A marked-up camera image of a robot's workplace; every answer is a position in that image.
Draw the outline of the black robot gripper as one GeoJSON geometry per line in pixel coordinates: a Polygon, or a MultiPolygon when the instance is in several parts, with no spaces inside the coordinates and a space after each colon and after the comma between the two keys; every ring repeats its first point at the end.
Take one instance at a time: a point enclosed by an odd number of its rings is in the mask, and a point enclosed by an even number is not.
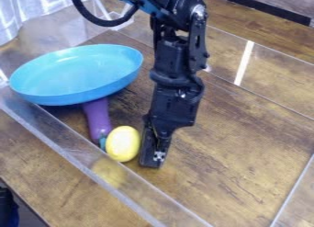
{"type": "Polygon", "coordinates": [[[138,163],[149,168],[160,168],[165,161],[170,136],[176,129],[194,123],[202,86],[154,85],[148,113],[144,115],[144,130],[138,163]]]}

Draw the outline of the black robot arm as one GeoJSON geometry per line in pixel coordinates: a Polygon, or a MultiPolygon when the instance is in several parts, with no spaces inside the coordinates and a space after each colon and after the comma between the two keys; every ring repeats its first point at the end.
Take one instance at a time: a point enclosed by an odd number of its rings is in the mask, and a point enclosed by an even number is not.
{"type": "Polygon", "coordinates": [[[206,11],[202,0],[122,0],[149,15],[153,31],[154,82],[150,107],[142,117],[140,165],[161,167],[176,129],[194,123],[204,85],[206,11]]]}

